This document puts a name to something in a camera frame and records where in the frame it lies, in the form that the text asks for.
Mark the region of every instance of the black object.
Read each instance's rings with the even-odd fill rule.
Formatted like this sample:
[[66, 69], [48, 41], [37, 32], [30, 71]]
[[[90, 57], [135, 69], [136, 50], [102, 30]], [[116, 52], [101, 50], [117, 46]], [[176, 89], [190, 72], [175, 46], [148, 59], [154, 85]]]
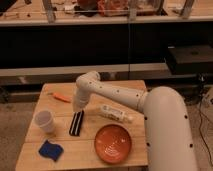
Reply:
[[166, 63], [172, 74], [213, 73], [213, 48], [209, 45], [169, 48]]
[[72, 124], [71, 124], [70, 130], [69, 130], [69, 134], [71, 136], [79, 136], [80, 135], [83, 117], [84, 117], [84, 111], [83, 110], [81, 112], [74, 113]]
[[3, 15], [17, 0], [0, 0], [0, 16]]
[[53, 11], [58, 11], [57, 7], [53, 7]]
[[81, 14], [81, 15], [85, 15], [87, 17], [92, 17], [93, 15], [97, 14], [97, 7], [91, 9], [90, 11], [86, 11], [84, 9], [82, 9], [80, 6], [76, 5], [74, 7], [75, 10], [75, 14]]
[[213, 47], [212, 30], [212, 21], [0, 27], [0, 68], [163, 63], [168, 46]]

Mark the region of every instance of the white bottle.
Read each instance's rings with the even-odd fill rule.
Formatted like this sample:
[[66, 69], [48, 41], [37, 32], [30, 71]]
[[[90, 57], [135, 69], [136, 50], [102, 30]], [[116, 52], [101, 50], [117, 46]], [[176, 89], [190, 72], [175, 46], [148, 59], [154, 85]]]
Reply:
[[109, 105], [101, 105], [100, 115], [106, 118], [110, 118], [119, 122], [129, 122], [133, 120], [132, 116], [128, 116], [124, 111], [114, 108]]

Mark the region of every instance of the blue sponge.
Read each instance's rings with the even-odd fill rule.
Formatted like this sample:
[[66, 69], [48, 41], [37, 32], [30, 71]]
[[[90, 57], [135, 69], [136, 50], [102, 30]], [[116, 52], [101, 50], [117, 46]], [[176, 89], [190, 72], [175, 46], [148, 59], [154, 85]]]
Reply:
[[55, 162], [63, 152], [63, 148], [58, 144], [51, 144], [48, 140], [39, 149], [39, 154], [43, 157], [53, 159]]

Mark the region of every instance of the orange bowl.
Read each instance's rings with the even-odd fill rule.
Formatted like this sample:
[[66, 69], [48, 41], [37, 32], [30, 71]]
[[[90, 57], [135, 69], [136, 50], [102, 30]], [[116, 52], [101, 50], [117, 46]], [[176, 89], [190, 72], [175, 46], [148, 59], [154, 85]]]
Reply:
[[131, 150], [132, 141], [126, 129], [119, 125], [106, 125], [95, 136], [95, 150], [105, 162], [117, 164], [125, 160]]

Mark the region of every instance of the shelf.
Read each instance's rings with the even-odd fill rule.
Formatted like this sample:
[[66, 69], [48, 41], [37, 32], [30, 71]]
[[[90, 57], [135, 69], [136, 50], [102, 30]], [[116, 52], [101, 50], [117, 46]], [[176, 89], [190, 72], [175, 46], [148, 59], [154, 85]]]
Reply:
[[190, 17], [182, 19], [179, 14], [173, 12], [175, 5], [183, 5], [185, 0], [165, 0], [164, 11], [167, 15], [137, 16], [130, 21], [128, 16], [103, 17], [98, 13], [93, 17], [83, 15], [66, 14], [63, 11], [64, 0], [52, 0], [52, 5], [57, 8], [55, 11], [56, 20], [49, 23], [42, 0], [32, 0], [26, 5], [24, 0], [17, 2], [10, 7], [1, 17], [0, 26], [17, 25], [84, 25], [84, 24], [125, 24], [125, 23], [158, 23], [158, 22], [186, 22], [186, 21], [213, 21], [213, 1], [195, 0]]

